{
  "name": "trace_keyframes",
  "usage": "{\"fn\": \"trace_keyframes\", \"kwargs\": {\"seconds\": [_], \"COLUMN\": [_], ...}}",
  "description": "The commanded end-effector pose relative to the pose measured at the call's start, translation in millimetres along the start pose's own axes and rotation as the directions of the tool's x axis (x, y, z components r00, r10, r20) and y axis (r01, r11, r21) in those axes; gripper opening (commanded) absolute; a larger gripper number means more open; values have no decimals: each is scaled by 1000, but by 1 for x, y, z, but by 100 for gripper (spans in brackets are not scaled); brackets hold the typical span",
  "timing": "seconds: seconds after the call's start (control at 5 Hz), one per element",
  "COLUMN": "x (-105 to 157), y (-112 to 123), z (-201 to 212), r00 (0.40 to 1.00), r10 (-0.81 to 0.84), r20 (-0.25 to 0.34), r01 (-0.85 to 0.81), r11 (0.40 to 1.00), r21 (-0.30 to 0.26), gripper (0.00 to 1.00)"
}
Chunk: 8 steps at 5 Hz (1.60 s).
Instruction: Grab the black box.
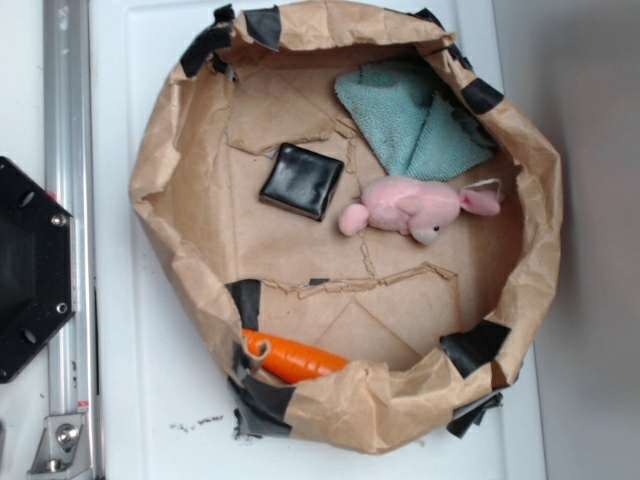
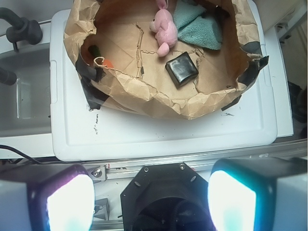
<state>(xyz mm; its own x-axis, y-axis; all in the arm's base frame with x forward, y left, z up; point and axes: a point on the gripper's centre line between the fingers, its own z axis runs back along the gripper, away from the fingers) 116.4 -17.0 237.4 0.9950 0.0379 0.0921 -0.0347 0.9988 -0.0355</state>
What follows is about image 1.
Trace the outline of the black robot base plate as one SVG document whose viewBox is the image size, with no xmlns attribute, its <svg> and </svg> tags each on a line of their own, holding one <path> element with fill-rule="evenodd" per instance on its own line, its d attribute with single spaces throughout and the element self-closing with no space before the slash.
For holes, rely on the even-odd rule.
<svg viewBox="0 0 640 480">
<path fill-rule="evenodd" d="M 1 158 L 1 382 L 12 382 L 75 313 L 73 216 Z"/>
</svg>

